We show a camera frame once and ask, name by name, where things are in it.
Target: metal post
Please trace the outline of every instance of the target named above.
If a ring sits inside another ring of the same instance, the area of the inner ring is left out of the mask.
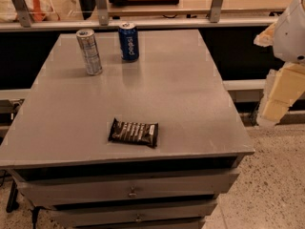
[[[32,23],[31,16],[25,0],[11,0],[18,14],[18,19],[23,27],[30,27]]]
[[[109,24],[109,15],[107,10],[107,0],[95,0],[98,20],[101,26],[107,26]]]
[[[220,19],[221,7],[223,0],[213,0],[211,4],[211,9],[208,14],[210,22],[218,22]]]

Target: silver can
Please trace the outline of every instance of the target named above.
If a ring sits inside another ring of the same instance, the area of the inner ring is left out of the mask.
[[[87,74],[100,74],[102,72],[102,65],[95,41],[94,31],[91,29],[82,29],[76,33],[76,37],[83,54]]]

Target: can top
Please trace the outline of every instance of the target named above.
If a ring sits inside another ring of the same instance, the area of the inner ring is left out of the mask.
[[[82,29],[77,31],[76,36],[78,37],[88,37],[94,35],[94,30],[92,29]]]
[[[124,22],[119,26],[120,29],[129,30],[135,28],[135,24],[132,22]]]

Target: can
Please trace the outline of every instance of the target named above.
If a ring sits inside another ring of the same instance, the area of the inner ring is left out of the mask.
[[[91,29],[82,29],[76,32],[76,37],[83,54],[87,74],[100,74],[102,72],[102,65],[95,41],[94,31]]]
[[[134,23],[122,23],[118,29],[122,59],[134,61],[139,57],[137,28]]]

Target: drawer knob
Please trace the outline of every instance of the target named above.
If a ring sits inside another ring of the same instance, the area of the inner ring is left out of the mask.
[[[129,198],[136,198],[137,193],[134,191],[134,187],[131,188],[131,192],[128,193]]]
[[[136,219],[134,221],[136,223],[141,223],[142,222],[142,218],[140,217],[140,215],[136,215]]]

